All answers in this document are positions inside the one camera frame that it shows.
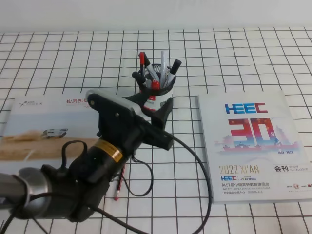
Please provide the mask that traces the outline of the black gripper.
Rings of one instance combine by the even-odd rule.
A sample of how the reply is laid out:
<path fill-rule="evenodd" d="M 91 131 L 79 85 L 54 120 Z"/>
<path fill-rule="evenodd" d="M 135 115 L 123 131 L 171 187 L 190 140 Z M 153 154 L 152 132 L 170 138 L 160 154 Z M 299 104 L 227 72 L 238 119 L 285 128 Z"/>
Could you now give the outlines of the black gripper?
<path fill-rule="evenodd" d="M 138 93 L 124 98 L 139 106 L 144 106 L 149 94 Z M 141 117 L 123 119 L 100 114 L 98 119 L 100 138 L 96 142 L 97 154 L 129 156 L 143 143 L 169 150 L 173 145 L 173 140 L 165 135 L 163 129 L 173 105 L 174 100 L 171 97 L 159 110 L 153 112 L 151 124 Z"/>

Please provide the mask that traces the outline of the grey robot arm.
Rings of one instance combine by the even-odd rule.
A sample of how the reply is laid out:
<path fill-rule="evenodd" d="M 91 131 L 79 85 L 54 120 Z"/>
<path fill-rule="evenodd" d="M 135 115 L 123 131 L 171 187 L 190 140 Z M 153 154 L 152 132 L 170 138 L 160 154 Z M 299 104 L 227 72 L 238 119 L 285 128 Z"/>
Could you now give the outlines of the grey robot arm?
<path fill-rule="evenodd" d="M 169 150 L 164 128 L 173 98 L 148 109 L 149 95 L 23 96 L 0 139 L 0 207 L 19 219 L 88 219 L 141 144 Z"/>

